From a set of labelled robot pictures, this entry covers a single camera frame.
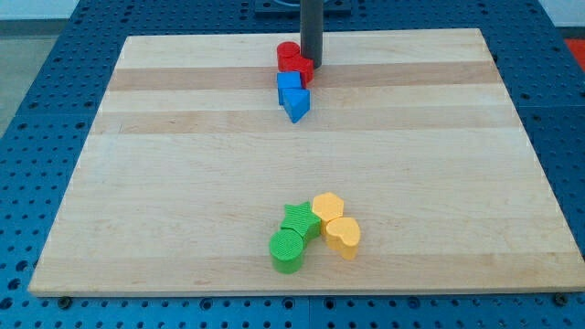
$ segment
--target wooden board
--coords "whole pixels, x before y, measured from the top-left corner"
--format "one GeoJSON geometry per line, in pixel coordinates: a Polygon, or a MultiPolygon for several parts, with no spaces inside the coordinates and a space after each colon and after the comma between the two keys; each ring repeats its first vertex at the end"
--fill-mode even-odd
{"type": "Polygon", "coordinates": [[[557,292],[585,264],[477,29],[330,33],[291,124],[296,35],[129,37],[29,290],[38,296],[557,292]],[[271,268],[285,203],[346,201],[271,268]]]}

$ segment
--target blue cube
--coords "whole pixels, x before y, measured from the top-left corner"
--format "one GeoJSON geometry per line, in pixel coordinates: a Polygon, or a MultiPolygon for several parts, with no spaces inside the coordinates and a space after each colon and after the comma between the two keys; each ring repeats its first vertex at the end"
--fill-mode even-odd
{"type": "Polygon", "coordinates": [[[311,92],[304,89],[285,89],[282,91],[284,109],[291,118],[292,123],[297,123],[311,109],[311,92]]]}
{"type": "Polygon", "coordinates": [[[276,73],[276,85],[278,87],[278,103],[284,105],[282,90],[302,89],[301,73],[297,71],[276,73]]]}

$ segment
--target cluster of blocks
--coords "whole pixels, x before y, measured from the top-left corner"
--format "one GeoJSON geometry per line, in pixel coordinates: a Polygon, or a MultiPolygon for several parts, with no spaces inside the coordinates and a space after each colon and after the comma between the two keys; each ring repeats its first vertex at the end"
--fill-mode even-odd
{"type": "Polygon", "coordinates": [[[361,232],[357,221],[344,217],[344,200],[331,192],[298,206],[284,206],[281,229],[272,235],[269,248],[272,266],[280,273],[294,273],[303,266],[308,243],[322,236],[330,249],[352,260],[357,254],[361,232]]]}
{"type": "Polygon", "coordinates": [[[313,61],[301,56],[301,48],[292,41],[276,48],[278,70],[276,84],[278,103],[284,107],[292,123],[297,123],[311,109],[311,92],[306,89],[313,79],[313,61]]]}

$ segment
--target blue perforated table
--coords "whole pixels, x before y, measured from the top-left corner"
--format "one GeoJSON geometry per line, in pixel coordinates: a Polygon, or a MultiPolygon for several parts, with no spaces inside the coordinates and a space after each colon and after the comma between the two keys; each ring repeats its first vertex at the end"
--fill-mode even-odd
{"type": "MultiPolygon", "coordinates": [[[[357,0],[327,30],[479,27],[581,251],[584,75],[536,0],[357,0]]],[[[118,300],[27,292],[88,127],[129,35],[291,32],[253,3],[80,1],[0,142],[0,328],[584,327],[585,293],[118,300]]]]}

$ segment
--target yellow block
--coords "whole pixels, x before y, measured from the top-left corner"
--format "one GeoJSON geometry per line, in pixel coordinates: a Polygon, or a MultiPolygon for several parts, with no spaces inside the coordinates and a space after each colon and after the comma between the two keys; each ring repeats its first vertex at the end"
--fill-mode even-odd
{"type": "Polygon", "coordinates": [[[331,192],[313,198],[313,213],[321,219],[321,235],[325,234],[327,223],[344,215],[344,200],[331,192]]]}
{"type": "Polygon", "coordinates": [[[327,247],[339,251],[344,259],[352,260],[356,257],[361,232],[355,219],[337,218],[329,221],[324,236],[327,247]]]}

